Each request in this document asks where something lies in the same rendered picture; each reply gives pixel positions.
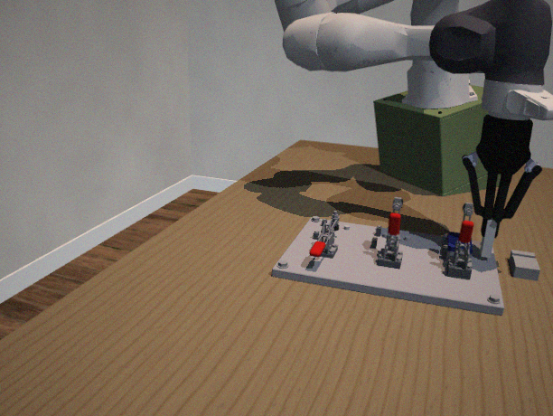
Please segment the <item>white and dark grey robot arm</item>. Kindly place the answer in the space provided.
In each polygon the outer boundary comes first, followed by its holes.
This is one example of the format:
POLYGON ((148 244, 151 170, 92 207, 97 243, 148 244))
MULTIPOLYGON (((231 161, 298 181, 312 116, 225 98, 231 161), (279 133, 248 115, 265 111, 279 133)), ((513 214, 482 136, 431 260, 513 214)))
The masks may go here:
POLYGON ((360 15, 392 1, 275 0, 287 59, 309 71, 411 60, 402 103, 422 109, 478 100, 469 73, 484 73, 488 115, 553 120, 553 95, 543 89, 552 29, 546 1, 490 0, 458 13, 459 0, 413 0, 411 25, 360 15))

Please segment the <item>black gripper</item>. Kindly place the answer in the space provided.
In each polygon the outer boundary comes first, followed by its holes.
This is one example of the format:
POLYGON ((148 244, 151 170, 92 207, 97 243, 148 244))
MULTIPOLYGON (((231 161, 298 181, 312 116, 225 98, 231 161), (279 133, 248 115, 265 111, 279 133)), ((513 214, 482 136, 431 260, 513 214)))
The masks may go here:
POLYGON ((539 163, 530 158, 532 126, 533 122, 530 119, 509 120, 486 115, 483 118, 481 141, 476 151, 462 157, 469 175, 474 212, 483 217, 481 257, 491 257, 493 241, 498 236, 501 220, 513 217, 532 180, 542 171, 539 163), (478 157, 488 172, 484 207, 481 206, 475 172, 478 157), (512 175, 524 165, 526 172, 523 173, 504 209, 512 175), (501 180, 494 203, 498 174, 501 174, 501 180))

